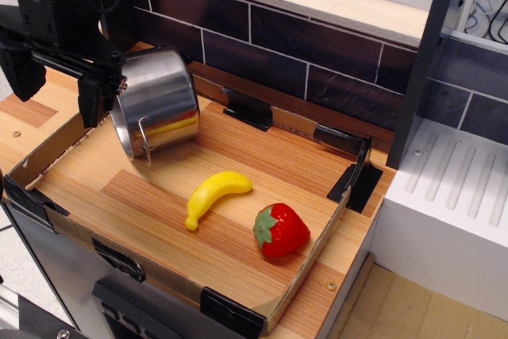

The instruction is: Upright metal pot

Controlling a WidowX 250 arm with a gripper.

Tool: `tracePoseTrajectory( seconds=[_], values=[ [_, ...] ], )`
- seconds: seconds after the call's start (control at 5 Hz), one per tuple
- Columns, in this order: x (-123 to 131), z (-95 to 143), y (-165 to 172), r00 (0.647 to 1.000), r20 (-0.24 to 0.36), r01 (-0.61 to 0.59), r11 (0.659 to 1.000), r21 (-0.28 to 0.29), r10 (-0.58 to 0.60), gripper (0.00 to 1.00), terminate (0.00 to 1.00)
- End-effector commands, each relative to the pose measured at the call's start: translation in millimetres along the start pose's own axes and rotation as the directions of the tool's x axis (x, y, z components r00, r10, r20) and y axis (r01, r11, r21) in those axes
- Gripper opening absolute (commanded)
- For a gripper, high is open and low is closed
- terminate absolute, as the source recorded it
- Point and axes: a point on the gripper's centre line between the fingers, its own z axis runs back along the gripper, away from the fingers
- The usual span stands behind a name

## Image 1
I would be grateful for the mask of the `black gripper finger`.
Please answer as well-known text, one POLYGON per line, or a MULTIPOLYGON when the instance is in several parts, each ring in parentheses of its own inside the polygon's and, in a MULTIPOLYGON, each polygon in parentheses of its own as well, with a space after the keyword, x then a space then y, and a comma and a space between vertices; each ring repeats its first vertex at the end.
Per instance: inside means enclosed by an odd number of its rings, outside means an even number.
POLYGON ((85 128, 94 128, 113 109, 117 87, 101 75, 83 75, 78 79, 79 112, 85 128))
POLYGON ((1 47, 1 68, 13 93, 23 102, 31 99, 46 83, 46 68, 28 50, 1 47))

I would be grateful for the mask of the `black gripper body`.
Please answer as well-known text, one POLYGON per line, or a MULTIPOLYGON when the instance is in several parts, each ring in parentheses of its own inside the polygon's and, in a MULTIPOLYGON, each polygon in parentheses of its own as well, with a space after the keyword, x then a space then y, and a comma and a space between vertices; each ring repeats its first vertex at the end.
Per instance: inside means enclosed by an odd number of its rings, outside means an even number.
POLYGON ((1 47, 30 51, 34 61, 79 79, 101 75, 125 89, 125 55, 99 30, 119 0, 17 0, 1 7, 1 47))

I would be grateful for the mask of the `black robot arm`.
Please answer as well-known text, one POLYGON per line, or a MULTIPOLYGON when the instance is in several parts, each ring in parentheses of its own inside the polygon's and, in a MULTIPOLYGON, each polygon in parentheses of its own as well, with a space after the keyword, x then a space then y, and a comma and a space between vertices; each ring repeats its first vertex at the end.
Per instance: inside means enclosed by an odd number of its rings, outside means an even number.
POLYGON ((95 127, 126 88, 125 54, 101 32, 120 0, 17 0, 1 7, 1 68, 13 93, 30 100, 47 68, 76 78, 79 112, 95 127))

